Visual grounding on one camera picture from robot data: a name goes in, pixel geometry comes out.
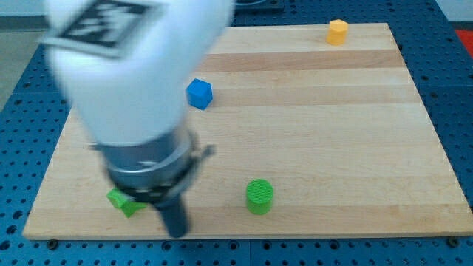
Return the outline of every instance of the orange block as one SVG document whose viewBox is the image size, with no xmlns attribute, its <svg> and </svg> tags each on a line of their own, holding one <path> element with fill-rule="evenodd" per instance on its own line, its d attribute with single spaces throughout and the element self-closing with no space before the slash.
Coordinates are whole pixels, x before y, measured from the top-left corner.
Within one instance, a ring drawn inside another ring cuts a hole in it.
<svg viewBox="0 0 473 266">
<path fill-rule="evenodd" d="M 348 33 L 348 23 L 337 19 L 331 21 L 328 27 L 327 43 L 341 45 L 345 43 Z"/>
</svg>

